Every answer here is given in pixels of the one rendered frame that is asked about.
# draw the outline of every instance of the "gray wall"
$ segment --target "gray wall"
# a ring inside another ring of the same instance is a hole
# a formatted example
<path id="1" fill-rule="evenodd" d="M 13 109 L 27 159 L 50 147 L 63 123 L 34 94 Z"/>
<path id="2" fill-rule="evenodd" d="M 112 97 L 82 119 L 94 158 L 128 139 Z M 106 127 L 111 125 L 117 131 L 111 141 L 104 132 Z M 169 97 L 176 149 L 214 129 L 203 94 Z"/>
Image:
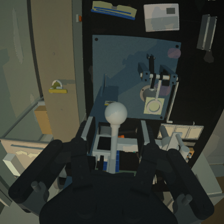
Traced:
<path id="1" fill-rule="evenodd" d="M 203 153 L 209 164 L 224 163 L 224 112 L 205 145 Z"/>
<path id="2" fill-rule="evenodd" d="M 40 99 L 31 51 L 26 0 L 1 0 L 0 34 L 0 136 L 3 136 Z M 41 134 L 32 110 L 6 137 L 37 140 Z M 2 161 L 6 154 L 0 144 L 0 176 L 11 186 L 15 178 Z"/>

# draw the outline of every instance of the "white sphere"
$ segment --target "white sphere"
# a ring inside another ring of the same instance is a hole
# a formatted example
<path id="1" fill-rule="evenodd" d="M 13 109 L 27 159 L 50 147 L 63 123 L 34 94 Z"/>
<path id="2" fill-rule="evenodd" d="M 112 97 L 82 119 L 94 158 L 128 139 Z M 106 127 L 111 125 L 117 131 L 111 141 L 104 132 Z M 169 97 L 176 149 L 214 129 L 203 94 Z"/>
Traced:
<path id="1" fill-rule="evenodd" d="M 110 124 L 120 125 L 125 122 L 128 112 L 122 103 L 114 102 L 106 107 L 104 114 Z"/>

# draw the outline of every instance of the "cabinet door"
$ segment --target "cabinet door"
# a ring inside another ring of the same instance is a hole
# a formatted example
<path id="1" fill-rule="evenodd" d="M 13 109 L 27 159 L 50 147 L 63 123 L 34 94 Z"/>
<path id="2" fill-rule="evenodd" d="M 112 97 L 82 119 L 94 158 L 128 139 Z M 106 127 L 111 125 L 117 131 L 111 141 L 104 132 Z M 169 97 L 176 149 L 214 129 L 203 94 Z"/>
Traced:
<path id="1" fill-rule="evenodd" d="M 85 117 L 80 0 L 31 0 L 34 43 L 54 139 L 69 142 Z M 59 80 L 68 93 L 49 93 Z"/>

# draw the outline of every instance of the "white knob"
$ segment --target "white knob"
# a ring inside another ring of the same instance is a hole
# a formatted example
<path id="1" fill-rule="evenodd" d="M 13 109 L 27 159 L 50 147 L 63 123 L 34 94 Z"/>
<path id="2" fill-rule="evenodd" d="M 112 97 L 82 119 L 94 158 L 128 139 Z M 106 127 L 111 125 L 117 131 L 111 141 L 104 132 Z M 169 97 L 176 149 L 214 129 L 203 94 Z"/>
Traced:
<path id="1" fill-rule="evenodd" d="M 121 125 L 125 122 L 128 112 L 122 103 L 114 102 L 106 107 L 104 114 L 110 124 Z"/>

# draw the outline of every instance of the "blue mat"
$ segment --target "blue mat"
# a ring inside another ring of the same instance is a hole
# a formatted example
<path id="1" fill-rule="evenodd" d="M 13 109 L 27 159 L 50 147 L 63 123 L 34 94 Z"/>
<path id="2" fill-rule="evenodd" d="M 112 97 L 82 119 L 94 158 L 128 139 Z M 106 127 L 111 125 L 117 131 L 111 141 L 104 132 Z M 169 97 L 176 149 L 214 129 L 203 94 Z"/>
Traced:
<path id="1" fill-rule="evenodd" d="M 106 74 L 106 88 L 116 88 L 118 95 L 114 92 L 104 91 L 107 97 L 99 96 L 101 104 L 93 107 L 91 116 L 98 116 L 104 120 L 104 100 L 117 101 L 124 104 L 128 111 L 128 118 L 137 119 L 164 119 L 170 93 L 162 96 L 165 102 L 161 115 L 144 114 L 145 103 L 140 99 L 142 87 L 150 83 L 142 82 L 137 71 L 138 63 L 144 63 L 149 67 L 146 55 L 155 56 L 155 73 L 159 74 L 161 66 L 168 67 L 175 74 L 178 59 L 169 58 L 167 52 L 170 48 L 181 47 L 180 42 L 157 40 L 140 37 L 93 35 L 93 92 L 94 104 L 102 86 L 103 77 Z"/>

